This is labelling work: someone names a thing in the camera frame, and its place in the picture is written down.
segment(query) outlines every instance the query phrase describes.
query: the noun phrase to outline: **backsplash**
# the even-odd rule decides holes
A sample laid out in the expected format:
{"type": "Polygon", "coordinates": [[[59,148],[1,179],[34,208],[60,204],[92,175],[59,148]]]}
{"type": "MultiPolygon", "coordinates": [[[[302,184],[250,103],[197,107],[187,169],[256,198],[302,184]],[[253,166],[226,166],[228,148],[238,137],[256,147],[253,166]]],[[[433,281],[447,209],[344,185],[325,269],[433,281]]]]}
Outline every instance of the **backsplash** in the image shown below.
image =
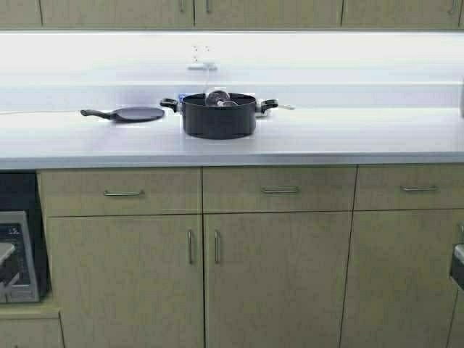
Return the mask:
{"type": "Polygon", "coordinates": [[[298,107],[458,107],[459,33],[0,33],[0,110],[153,105],[206,85],[298,107]],[[216,70],[190,70],[209,63],[216,70]]]}

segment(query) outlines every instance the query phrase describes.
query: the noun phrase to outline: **countertop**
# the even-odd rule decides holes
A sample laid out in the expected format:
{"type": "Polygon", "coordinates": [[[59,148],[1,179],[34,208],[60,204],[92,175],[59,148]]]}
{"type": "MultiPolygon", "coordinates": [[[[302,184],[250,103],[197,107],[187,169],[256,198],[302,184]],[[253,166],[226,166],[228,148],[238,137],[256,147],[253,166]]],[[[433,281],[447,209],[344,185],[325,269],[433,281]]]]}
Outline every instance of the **countertop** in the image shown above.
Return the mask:
{"type": "Polygon", "coordinates": [[[181,115],[117,124],[78,112],[0,113],[0,170],[464,162],[458,108],[272,110],[254,135],[213,141],[181,115]]]}

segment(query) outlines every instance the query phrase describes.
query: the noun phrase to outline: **frying pan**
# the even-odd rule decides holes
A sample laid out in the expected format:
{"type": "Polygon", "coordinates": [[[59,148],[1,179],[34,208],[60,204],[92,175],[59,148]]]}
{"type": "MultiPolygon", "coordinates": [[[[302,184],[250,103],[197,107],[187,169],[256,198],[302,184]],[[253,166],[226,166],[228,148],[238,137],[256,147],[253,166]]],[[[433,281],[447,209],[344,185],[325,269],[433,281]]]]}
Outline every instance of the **frying pan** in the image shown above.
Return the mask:
{"type": "Polygon", "coordinates": [[[157,120],[165,115],[165,111],[158,107],[125,107],[112,112],[97,110],[81,110],[82,116],[98,116],[116,122],[146,122],[157,120]]]}

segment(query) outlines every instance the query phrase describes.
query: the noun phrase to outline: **utensil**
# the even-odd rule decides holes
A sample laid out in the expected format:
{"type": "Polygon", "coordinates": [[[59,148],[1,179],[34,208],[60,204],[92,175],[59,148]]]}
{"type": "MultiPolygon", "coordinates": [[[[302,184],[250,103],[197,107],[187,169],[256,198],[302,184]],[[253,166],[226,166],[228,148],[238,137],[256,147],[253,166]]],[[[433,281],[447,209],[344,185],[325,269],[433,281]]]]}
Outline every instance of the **utensil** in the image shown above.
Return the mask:
{"type": "Polygon", "coordinates": [[[174,99],[163,99],[159,104],[174,112],[182,112],[183,129],[191,136],[206,139],[234,139],[253,134],[256,128],[256,112],[278,107],[275,99],[257,102],[253,96],[230,94],[234,106],[208,106],[205,94],[183,98],[181,104],[174,99]]]}
{"type": "Polygon", "coordinates": [[[81,110],[82,116],[97,116],[116,122],[146,122],[162,118],[165,111],[158,107],[125,107],[112,112],[81,110]]]}

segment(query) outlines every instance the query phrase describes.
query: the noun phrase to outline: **pot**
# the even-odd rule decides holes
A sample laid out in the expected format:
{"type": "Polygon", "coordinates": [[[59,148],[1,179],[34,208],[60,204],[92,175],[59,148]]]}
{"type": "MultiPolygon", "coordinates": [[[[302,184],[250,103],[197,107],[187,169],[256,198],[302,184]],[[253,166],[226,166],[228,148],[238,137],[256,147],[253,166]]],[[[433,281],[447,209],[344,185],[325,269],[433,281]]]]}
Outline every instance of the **pot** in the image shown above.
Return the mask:
{"type": "Polygon", "coordinates": [[[275,99],[257,103],[246,94],[230,94],[236,106],[207,106],[205,94],[183,98],[181,105],[174,99],[163,99],[159,104],[174,112],[182,112],[183,129],[190,136],[206,139],[234,139],[253,134],[256,128],[255,113],[277,107],[275,99]]]}

